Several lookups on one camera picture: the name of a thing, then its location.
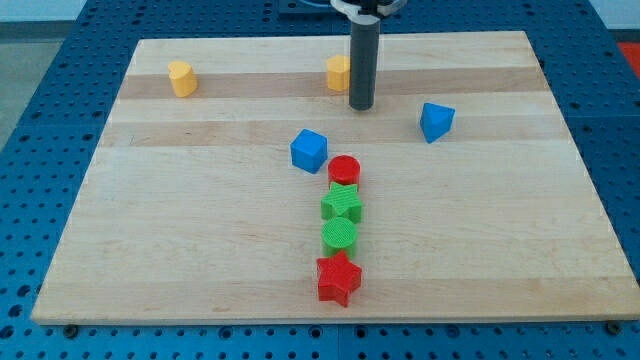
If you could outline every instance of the yellow block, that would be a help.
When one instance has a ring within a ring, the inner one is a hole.
[[[351,60],[348,56],[336,55],[327,60],[327,87],[345,91],[349,88]]]
[[[169,63],[169,79],[177,97],[189,96],[198,88],[198,79],[193,73],[193,68],[184,61]]]

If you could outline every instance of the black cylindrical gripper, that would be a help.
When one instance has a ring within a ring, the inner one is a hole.
[[[356,110],[373,106],[379,38],[379,19],[364,24],[351,22],[349,105]]]

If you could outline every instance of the red star block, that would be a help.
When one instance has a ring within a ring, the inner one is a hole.
[[[335,300],[349,306],[349,295],[360,287],[362,269],[349,261],[341,250],[330,258],[318,259],[318,298],[320,301]]]

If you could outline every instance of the wooden board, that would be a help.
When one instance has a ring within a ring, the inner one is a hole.
[[[376,103],[325,87],[346,37],[143,40],[32,317],[41,324],[628,319],[640,289],[522,32],[383,36]],[[172,95],[167,64],[200,87]],[[424,102],[456,108],[427,144]],[[326,166],[362,164],[349,308],[316,298]]]

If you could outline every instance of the blue cube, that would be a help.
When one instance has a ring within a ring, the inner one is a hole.
[[[302,130],[291,143],[291,162],[312,174],[327,160],[327,138],[311,130]]]
[[[438,140],[451,130],[455,109],[446,106],[425,103],[420,117],[420,128],[429,144]]]

